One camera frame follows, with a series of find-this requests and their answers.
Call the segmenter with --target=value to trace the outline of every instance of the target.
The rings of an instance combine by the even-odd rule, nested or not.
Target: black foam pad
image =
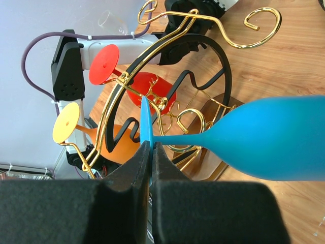
[[[143,243],[149,143],[104,180],[0,181],[0,243]]]
[[[276,199],[262,184],[158,180],[155,244],[290,243]]]

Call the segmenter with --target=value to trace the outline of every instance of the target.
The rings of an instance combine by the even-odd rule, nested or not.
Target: gold curl
[[[204,19],[204,20],[210,20],[210,21],[213,21],[215,22],[220,31],[221,31],[221,34],[223,36],[223,38],[225,39],[225,41],[232,47],[234,48],[239,48],[239,49],[247,49],[247,48],[253,48],[253,47],[258,47],[264,43],[266,43],[267,41],[269,41],[279,30],[280,26],[281,26],[281,22],[282,22],[282,16],[280,14],[280,12],[274,8],[270,8],[270,7],[263,7],[263,8],[259,8],[259,9],[256,9],[254,10],[253,12],[249,13],[245,19],[244,19],[244,25],[254,31],[258,31],[259,30],[259,26],[257,25],[254,25],[252,23],[249,23],[249,19],[254,16],[255,14],[257,13],[261,13],[261,12],[269,12],[269,13],[272,13],[275,18],[276,18],[276,23],[275,23],[275,26],[274,28],[272,29],[272,31],[266,36],[264,37],[263,39],[261,39],[260,41],[258,42],[255,42],[255,43],[251,43],[251,44],[238,44],[238,43],[235,43],[233,42],[229,37],[228,35],[226,34],[225,30],[224,30],[224,27],[221,23],[221,21],[215,17],[212,17],[212,16],[207,16],[207,15],[200,15],[198,14],[198,10],[197,9],[193,9],[193,10],[196,10],[195,13],[193,13],[191,10],[189,13],[182,13],[182,12],[175,12],[175,11],[166,11],[166,12],[163,12],[163,13],[160,13],[158,14],[157,16],[147,20],[147,21],[141,21],[140,20],[140,17],[142,15],[142,12],[144,11],[144,9],[152,2],[155,2],[155,5],[152,9],[150,9],[150,12],[153,12],[155,10],[155,8],[157,7],[157,1],[156,0],[149,0],[147,1],[144,6],[141,8],[140,12],[138,13],[138,23],[139,24],[149,24],[163,16],[166,16],[166,15],[174,15],[174,16],[182,16],[182,17],[185,17],[185,18],[192,18],[192,20],[196,20],[196,19]]]

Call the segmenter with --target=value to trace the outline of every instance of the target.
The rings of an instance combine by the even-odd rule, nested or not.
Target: wooden table
[[[247,103],[271,96],[324,94],[325,12],[317,0],[239,0],[221,19],[228,36],[237,43],[251,43],[267,35],[274,24],[274,16],[271,14],[256,15],[251,19],[252,23],[261,26],[259,32],[243,25],[243,19],[249,12],[265,6],[278,9],[283,20],[278,34],[261,47],[250,50],[234,49],[224,41],[218,28],[207,34],[223,47],[228,56],[233,73],[232,96]],[[164,27],[158,22],[151,26],[151,30],[153,29],[159,31]],[[192,53],[168,68],[147,66],[145,70],[173,83],[182,70],[190,69],[200,83],[200,80],[206,81],[220,69],[216,62],[217,58],[212,55],[211,50],[204,50]],[[106,85],[91,113],[95,121],[99,119],[111,88],[111,85]],[[222,82],[219,82],[208,93],[216,96],[222,93],[222,88]],[[188,101],[188,95],[194,92],[189,80],[179,91],[177,99],[183,104]],[[205,102],[205,98],[198,98],[196,106],[200,108]],[[124,122],[129,116],[139,118],[139,112],[125,96],[118,109],[116,123]],[[188,116],[183,121],[189,124],[191,120],[193,117]],[[173,127],[171,133],[181,134],[181,131]],[[260,180],[233,168],[229,168],[221,180],[252,180],[266,184],[278,200],[292,242],[325,243],[325,222],[322,224],[325,216],[325,182]]]

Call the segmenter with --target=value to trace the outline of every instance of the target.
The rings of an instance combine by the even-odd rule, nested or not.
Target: white wall
[[[1,163],[52,168],[62,150],[52,140],[54,105],[47,96],[30,87],[20,71],[20,59],[27,44],[40,34],[69,28],[78,34],[104,35],[98,18],[107,9],[115,15],[123,12],[128,30],[134,31],[143,3],[143,0],[0,0]],[[27,73],[32,81],[51,92],[50,64],[57,42],[57,37],[41,41],[27,58]],[[85,82],[85,115],[88,115],[100,90],[90,90],[90,83],[87,79]]]

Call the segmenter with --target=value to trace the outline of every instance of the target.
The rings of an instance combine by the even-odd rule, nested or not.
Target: black mount
[[[72,29],[63,32],[75,33]],[[51,72],[53,92],[57,101],[70,102],[85,97],[80,46],[76,38],[60,37]]]
[[[176,11],[188,13],[192,9],[198,9],[199,14],[221,18],[225,14],[225,8],[220,7],[214,0],[166,0],[166,11]],[[184,17],[168,15],[168,25],[163,33],[154,33],[159,39],[173,32],[183,21]],[[214,22],[198,19],[187,33],[205,35],[212,28]],[[174,46],[170,50],[161,53],[160,65],[173,65],[191,51],[199,51],[200,42],[182,43]]]

